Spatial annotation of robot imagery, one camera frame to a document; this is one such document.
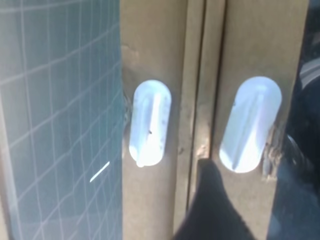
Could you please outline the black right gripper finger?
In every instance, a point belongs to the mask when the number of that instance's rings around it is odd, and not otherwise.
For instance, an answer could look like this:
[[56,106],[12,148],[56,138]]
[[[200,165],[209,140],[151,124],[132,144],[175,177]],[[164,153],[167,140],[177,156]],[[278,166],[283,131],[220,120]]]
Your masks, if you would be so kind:
[[254,240],[245,221],[229,200],[216,164],[198,161],[196,193],[174,240]]

